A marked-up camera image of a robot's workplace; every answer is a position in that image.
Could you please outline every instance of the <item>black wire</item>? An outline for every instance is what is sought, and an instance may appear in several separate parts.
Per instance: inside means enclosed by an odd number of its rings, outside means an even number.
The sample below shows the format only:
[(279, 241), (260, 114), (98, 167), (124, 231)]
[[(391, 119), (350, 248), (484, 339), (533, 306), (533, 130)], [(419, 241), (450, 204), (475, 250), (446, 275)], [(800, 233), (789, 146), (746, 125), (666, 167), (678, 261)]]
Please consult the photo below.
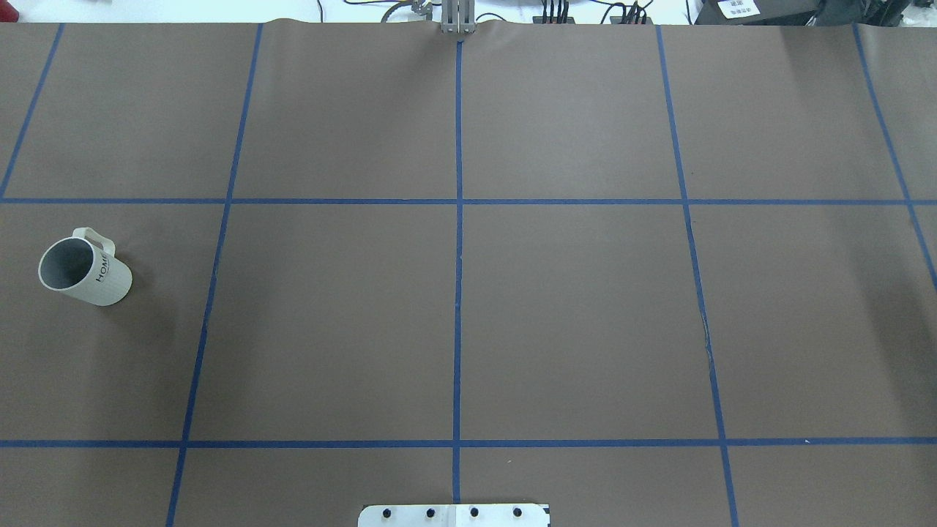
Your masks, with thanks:
[(384, 16), (380, 17), (380, 23), (386, 23), (387, 19), (391, 18), (391, 15), (394, 14), (394, 11), (405, 8), (406, 6), (412, 6), (413, 3), (410, 0), (404, 0), (403, 2), (397, 2), (392, 5), (390, 9), (387, 9), (387, 12), (384, 13)]
[[(349, 0), (342, 0), (342, 2), (348, 4), (349, 6), (367, 6), (368, 4), (394, 4), (400, 0), (364, 0), (363, 2), (350, 2)], [(442, 4), (433, 4), (437, 8)]]
[(602, 21), (599, 22), (599, 24), (605, 23), (605, 18), (608, 17), (609, 11), (611, 11), (611, 10), (614, 9), (615, 7), (621, 8), (621, 17), (624, 18), (624, 16), (625, 16), (625, 11), (628, 9), (628, 6), (625, 6), (625, 5), (622, 4), (621, 2), (615, 2), (615, 4), (609, 4), (609, 5), (608, 5), (608, 9), (605, 10), (605, 14), (602, 15)]
[(507, 21), (508, 21), (506, 18), (502, 17), (501, 15), (499, 15), (499, 14), (497, 14), (497, 13), (482, 13), (481, 15), (475, 17), (475, 22), (477, 22), (478, 19), (482, 18), (482, 17), (485, 16), (485, 15), (499, 18), (499, 19), (503, 20), (504, 22), (507, 22)]
[(635, 2), (628, 7), (628, 12), (625, 13), (625, 16), (621, 17), (621, 20), (618, 23), (632, 23), (632, 18), (636, 18), (638, 13), (638, 3)]

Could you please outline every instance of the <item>mug handle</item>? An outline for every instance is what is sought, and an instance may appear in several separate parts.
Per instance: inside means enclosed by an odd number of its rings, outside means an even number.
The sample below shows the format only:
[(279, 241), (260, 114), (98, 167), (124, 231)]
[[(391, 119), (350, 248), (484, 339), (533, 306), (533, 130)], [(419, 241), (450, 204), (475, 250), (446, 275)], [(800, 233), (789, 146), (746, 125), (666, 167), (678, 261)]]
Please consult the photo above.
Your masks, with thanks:
[(91, 227), (79, 227), (78, 229), (75, 229), (75, 231), (71, 235), (76, 238), (86, 238), (86, 239), (98, 242), (99, 244), (101, 244), (101, 247), (104, 249), (104, 252), (110, 254), (111, 256), (114, 255), (114, 251), (116, 249), (114, 247), (114, 243), (108, 238), (105, 238), (104, 236), (98, 234)]

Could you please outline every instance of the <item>black device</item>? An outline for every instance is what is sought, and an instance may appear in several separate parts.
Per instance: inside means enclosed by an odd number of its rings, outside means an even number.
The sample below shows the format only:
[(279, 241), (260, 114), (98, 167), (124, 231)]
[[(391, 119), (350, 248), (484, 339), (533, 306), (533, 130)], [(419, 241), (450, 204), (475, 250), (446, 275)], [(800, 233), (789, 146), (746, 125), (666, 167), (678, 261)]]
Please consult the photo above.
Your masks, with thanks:
[(727, 19), (717, 0), (706, 0), (696, 18), (701, 25), (805, 25), (817, 12), (814, 0), (754, 0), (760, 15)]

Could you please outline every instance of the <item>metal bracket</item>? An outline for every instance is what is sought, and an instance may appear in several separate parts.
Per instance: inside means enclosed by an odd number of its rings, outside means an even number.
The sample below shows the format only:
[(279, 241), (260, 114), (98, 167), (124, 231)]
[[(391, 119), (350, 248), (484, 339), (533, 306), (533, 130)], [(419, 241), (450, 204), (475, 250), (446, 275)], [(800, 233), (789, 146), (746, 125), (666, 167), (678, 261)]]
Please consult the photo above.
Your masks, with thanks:
[(410, 9), (427, 20), (433, 20), (433, 0), (410, 0)]
[(475, 33), (475, 0), (442, 0), (443, 33)]
[(371, 505), (358, 527), (550, 527), (550, 505)]

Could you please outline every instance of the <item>white background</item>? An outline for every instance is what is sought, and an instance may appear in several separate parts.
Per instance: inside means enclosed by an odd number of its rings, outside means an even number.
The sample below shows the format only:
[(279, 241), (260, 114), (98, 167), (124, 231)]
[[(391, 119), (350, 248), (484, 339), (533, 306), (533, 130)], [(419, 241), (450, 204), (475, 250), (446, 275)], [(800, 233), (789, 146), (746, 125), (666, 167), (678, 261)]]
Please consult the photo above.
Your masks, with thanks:
[[(392, 4), (349, 6), (341, 0), (320, 0), (326, 22), (380, 22), (381, 15)], [(640, 0), (644, 5), (647, 0)], [(319, 21), (316, 0), (9, 0), (20, 11), (21, 22), (269, 22), (292, 18), (306, 22)], [(690, 13), (695, 19), (701, 0), (690, 0)], [(571, 0), (570, 17), (576, 23), (599, 23), (606, 6), (588, 0)], [(475, 14), (495, 12), (511, 22), (532, 22), (543, 11), (541, 0), (477, 0)], [(611, 15), (620, 15), (620, 8)], [(433, 20), (439, 20), (441, 8), (433, 8)], [(647, 8), (654, 23), (686, 24), (684, 0), (654, 0)], [(400, 8), (391, 22), (419, 20), (409, 8)]]

